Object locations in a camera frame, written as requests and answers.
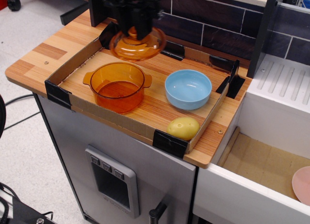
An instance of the button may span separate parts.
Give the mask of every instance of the button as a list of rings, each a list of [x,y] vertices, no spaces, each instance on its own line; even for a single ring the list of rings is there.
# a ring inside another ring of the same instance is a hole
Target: button
[[[115,169],[115,175],[117,178],[124,180],[124,175],[120,171]]]
[[[105,162],[102,162],[102,166],[103,166],[103,169],[108,171],[108,172],[112,172],[112,168],[110,165],[106,164]]]
[[[92,162],[93,162],[94,164],[100,165],[100,161],[99,161],[96,157],[91,156],[91,158],[92,158]]]

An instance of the dark tile wall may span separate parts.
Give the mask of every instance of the dark tile wall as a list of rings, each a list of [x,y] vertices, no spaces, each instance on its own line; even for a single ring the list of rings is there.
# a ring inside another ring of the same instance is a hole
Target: dark tile wall
[[[267,53],[310,65],[310,11],[280,7]]]
[[[264,8],[234,0],[162,0],[167,35],[251,59]]]

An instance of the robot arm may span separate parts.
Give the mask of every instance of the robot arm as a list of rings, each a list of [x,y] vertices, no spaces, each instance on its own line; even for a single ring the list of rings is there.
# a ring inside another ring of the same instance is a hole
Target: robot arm
[[[159,19],[162,11],[160,0],[103,0],[104,6],[112,9],[121,31],[135,27],[137,39],[141,40],[152,31],[153,18]]]

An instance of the wheel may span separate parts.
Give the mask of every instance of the wheel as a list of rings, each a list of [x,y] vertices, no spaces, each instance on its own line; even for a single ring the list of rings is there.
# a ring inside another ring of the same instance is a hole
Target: wheel
[[[21,7],[20,0],[8,0],[8,7],[12,11],[19,11]]]

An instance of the cardboard tray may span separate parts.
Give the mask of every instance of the cardboard tray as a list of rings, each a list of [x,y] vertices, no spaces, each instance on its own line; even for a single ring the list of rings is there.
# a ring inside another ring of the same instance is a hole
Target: cardboard tray
[[[87,72],[92,72],[106,63],[121,61],[106,49],[115,31],[113,24],[107,26],[97,39],[80,50],[45,81],[48,99],[183,158],[185,153],[190,153],[195,147],[225,96],[233,97],[238,93],[244,81],[238,76],[239,61],[222,59],[169,43],[163,53],[173,59],[160,54],[149,60],[135,62],[146,74],[152,76],[152,85],[144,90],[144,99],[138,108],[120,115],[98,106],[89,86],[82,83]],[[175,108],[165,95],[166,77],[186,68],[205,73],[213,86],[207,104],[193,111]],[[178,117],[193,117],[201,126],[189,142],[166,133],[167,125]]]

